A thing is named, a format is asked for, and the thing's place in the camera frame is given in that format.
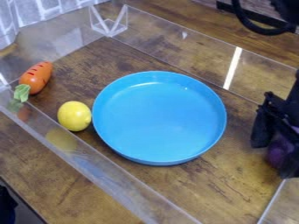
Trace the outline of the blue round tray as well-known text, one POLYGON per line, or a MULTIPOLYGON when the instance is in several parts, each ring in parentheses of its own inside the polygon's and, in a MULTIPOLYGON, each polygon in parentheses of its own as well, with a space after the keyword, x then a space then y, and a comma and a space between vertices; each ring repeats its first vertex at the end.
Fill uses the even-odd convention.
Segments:
POLYGON ((104 87, 93 102, 92 122, 118 155, 140 164, 166 166, 209 150, 226 127, 226 110, 198 80, 148 71, 104 87))

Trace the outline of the orange toy carrot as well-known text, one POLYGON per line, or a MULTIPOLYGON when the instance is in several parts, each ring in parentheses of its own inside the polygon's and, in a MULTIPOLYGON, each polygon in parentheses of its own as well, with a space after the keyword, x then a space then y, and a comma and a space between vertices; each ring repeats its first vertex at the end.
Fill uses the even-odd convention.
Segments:
POLYGON ((14 87, 13 98, 26 102, 30 95, 38 94, 51 77, 51 63, 42 61, 34 64, 21 75, 14 87))

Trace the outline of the yellow toy lemon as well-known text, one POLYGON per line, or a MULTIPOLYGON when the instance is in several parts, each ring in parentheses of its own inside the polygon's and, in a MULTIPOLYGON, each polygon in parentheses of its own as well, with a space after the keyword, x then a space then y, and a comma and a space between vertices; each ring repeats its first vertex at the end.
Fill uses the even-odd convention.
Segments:
POLYGON ((79 101, 63 102, 57 110, 57 120, 66 130, 83 130, 90 123, 89 107, 79 101))

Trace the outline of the clear acrylic enclosure wall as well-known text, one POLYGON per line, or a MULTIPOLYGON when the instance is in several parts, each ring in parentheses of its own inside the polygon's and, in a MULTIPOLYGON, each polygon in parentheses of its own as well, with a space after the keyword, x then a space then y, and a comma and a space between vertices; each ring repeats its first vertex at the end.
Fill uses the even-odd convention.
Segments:
POLYGON ((0 179, 47 224, 299 224, 299 178, 249 145, 264 93, 285 96, 297 69, 299 35, 257 35, 192 0, 116 0, 30 25, 0 52, 0 179), (19 102, 18 79, 42 61, 50 79, 19 102), (148 71, 192 77, 226 110, 220 140, 182 164, 138 164, 57 122, 63 102, 92 103, 148 71))

